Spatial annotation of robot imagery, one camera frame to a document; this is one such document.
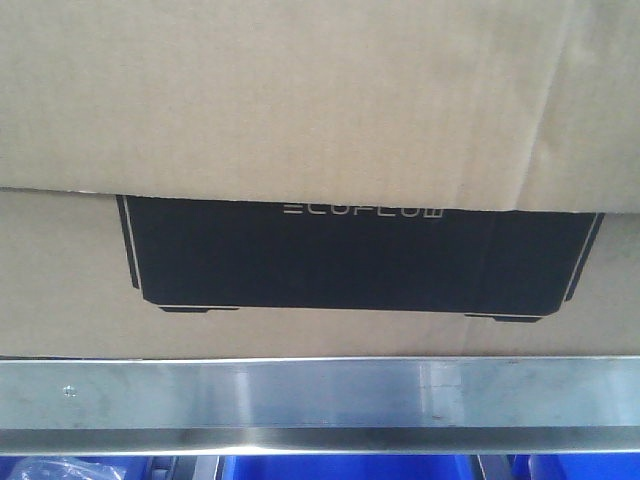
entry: metal shelf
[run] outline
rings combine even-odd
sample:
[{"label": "metal shelf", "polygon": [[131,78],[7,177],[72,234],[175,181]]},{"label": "metal shelf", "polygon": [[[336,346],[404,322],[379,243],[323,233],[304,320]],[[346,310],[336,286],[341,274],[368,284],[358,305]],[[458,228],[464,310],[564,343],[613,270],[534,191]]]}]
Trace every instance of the metal shelf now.
[{"label": "metal shelf", "polygon": [[3,454],[640,449],[640,357],[0,362]]}]

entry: cardboard box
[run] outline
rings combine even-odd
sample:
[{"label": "cardboard box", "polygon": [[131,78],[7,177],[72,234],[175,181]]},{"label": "cardboard box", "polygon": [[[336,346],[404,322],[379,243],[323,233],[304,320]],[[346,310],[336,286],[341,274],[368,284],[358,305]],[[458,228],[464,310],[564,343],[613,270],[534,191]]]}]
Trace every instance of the cardboard box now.
[{"label": "cardboard box", "polygon": [[5,0],[0,185],[639,212],[638,17],[599,0]]},{"label": "cardboard box", "polygon": [[605,215],[573,298],[533,323],[381,310],[166,312],[131,283],[115,197],[3,191],[0,218],[3,355],[609,355],[640,345],[638,215]]}]

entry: stainless steel shelf edge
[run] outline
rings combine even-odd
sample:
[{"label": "stainless steel shelf edge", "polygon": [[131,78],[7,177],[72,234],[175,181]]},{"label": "stainless steel shelf edge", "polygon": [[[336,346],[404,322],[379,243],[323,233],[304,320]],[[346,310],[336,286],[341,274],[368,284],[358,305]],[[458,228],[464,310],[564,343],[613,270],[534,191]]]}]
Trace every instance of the stainless steel shelf edge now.
[{"label": "stainless steel shelf edge", "polygon": [[3,454],[640,450],[639,357],[0,362]]}]

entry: cardboard flap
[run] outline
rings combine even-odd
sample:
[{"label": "cardboard flap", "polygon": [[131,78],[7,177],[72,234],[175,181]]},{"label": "cardboard flap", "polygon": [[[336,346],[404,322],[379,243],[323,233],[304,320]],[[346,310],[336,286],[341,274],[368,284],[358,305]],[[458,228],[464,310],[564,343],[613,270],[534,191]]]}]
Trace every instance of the cardboard flap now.
[{"label": "cardboard flap", "polygon": [[0,3],[0,186],[640,211],[640,5]]}]

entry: plastic bag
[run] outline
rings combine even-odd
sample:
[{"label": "plastic bag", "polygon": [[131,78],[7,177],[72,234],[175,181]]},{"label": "plastic bag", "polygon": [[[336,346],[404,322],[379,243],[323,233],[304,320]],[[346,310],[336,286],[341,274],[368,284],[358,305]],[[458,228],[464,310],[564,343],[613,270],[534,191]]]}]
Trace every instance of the plastic bag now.
[{"label": "plastic bag", "polygon": [[7,480],[124,480],[126,473],[123,467],[75,457],[28,457],[16,463]]}]

